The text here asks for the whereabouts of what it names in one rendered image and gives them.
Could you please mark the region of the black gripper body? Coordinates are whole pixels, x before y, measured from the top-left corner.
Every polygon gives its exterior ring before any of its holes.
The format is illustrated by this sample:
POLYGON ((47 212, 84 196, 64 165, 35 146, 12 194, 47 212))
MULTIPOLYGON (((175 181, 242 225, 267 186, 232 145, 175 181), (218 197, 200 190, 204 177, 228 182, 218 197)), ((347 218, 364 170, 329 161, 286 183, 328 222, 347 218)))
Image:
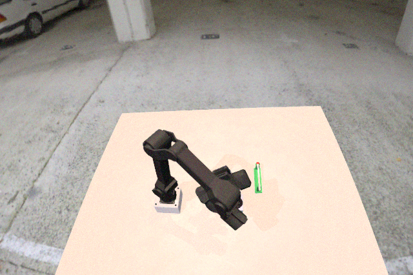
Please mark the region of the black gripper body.
MULTIPOLYGON (((235 172, 233 176, 230 178, 230 180, 228 181, 231 182, 231 184, 238 186, 240 190, 246 189, 250 187, 252 184, 247 172, 244 169, 235 172)), ((196 194, 199 200, 200 200, 200 197, 205 193, 207 193, 206 190, 202 188, 201 186, 196 188, 196 194)), ((200 200, 200 203, 202 203, 201 200, 200 200)))

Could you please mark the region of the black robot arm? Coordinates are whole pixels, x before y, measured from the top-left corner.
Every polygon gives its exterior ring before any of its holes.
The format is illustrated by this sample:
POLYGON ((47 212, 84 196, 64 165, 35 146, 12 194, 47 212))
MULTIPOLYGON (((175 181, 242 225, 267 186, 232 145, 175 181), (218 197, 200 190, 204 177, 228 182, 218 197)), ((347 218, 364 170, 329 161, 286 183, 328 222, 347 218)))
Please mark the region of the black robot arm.
POLYGON ((176 187, 179 185, 171 176, 168 160, 182 167, 206 193, 200 197, 209 211, 217 213, 232 229, 237 230, 248 218, 239 208, 243 206, 240 189, 228 180, 219 179, 191 151, 185 142, 176 139, 173 132, 158 129, 143 143, 143 150, 152 157, 157 180, 152 192, 162 204, 174 204, 176 187), (172 142, 175 144, 172 145, 172 142))

